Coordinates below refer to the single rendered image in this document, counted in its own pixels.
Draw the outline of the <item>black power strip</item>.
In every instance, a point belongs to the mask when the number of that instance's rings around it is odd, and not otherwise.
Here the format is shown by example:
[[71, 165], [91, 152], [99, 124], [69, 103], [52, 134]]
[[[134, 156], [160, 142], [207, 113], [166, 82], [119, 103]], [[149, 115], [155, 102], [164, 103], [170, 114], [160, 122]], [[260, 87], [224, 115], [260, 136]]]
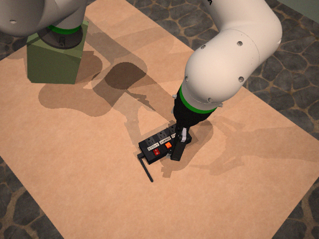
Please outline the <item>black power strip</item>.
[[172, 149], [173, 141], [176, 134], [175, 127], [176, 124], [138, 143], [139, 148], [142, 152], [139, 153], [137, 157], [140, 160], [151, 182], [153, 182], [153, 179], [150, 176], [146, 166], [144, 165], [142, 158], [145, 157], [148, 164], [150, 165], [157, 160], [165, 157], [168, 154], [168, 151]]

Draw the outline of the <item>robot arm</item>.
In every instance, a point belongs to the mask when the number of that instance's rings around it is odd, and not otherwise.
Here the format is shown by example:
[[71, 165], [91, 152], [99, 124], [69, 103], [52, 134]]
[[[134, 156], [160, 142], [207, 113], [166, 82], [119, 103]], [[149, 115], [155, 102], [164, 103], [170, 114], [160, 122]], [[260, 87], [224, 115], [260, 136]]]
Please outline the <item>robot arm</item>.
[[[47, 45], [80, 44], [88, 0], [0, 0], [0, 31], [13, 37], [35, 33]], [[189, 57], [184, 80], [172, 95], [187, 121], [207, 119], [232, 98], [279, 47], [282, 26], [265, 0], [202, 0], [219, 34]]]

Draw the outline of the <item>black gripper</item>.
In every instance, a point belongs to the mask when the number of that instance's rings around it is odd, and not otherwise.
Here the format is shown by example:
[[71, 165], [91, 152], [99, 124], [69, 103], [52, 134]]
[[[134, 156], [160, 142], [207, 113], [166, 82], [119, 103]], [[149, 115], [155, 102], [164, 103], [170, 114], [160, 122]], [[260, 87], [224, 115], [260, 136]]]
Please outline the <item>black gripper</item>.
[[[171, 114], [174, 114], [176, 119], [176, 127], [175, 127], [175, 138], [173, 141], [172, 149], [168, 151], [166, 158], [171, 160], [180, 161], [183, 151], [187, 142], [189, 141], [189, 128], [198, 124], [199, 122], [190, 122], [182, 118], [173, 106], [171, 110]], [[179, 129], [178, 129], [179, 128]]]

